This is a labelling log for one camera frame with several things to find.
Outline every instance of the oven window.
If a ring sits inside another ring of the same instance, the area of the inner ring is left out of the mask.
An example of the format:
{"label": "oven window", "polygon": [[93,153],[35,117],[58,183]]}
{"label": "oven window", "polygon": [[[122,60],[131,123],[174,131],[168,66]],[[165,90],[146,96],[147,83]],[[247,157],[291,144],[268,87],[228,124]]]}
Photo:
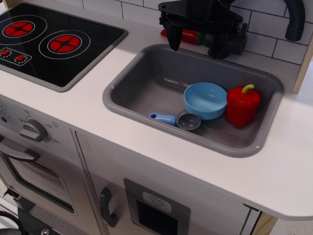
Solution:
{"label": "oven window", "polygon": [[74,212],[69,194],[55,172],[38,163],[6,159],[21,182]]}

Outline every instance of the stovetop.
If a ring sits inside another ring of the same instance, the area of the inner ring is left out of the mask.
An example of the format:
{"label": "stovetop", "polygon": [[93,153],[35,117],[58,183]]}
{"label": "stovetop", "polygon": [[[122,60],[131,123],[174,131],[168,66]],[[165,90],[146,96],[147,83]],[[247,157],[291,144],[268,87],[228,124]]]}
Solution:
{"label": "stovetop", "polygon": [[121,28],[21,3],[0,15],[0,70],[65,92],[126,36]]}

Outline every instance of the oven door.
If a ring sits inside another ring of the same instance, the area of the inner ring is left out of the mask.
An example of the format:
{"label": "oven door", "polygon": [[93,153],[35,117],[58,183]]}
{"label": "oven door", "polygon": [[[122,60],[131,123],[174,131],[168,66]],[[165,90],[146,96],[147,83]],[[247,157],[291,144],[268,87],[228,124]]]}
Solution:
{"label": "oven door", "polygon": [[101,234],[76,162],[5,130],[0,135],[0,173],[9,189],[88,234]]}

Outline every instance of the control knob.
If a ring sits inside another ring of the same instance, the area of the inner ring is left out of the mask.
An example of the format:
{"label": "control knob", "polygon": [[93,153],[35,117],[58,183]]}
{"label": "control knob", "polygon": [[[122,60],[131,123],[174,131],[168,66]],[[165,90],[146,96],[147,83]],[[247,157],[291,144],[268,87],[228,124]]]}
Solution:
{"label": "control knob", "polygon": [[23,125],[20,136],[32,141],[40,142],[42,139],[48,136],[48,133],[39,122],[30,119]]}

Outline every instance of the green stem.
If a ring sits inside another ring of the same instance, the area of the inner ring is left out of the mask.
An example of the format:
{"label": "green stem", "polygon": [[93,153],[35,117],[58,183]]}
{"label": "green stem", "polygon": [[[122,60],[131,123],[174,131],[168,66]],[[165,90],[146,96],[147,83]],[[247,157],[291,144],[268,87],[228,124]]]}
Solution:
{"label": "green stem", "polygon": [[246,94],[248,92],[248,90],[250,90],[250,89],[254,89],[253,84],[246,85],[241,92]]}

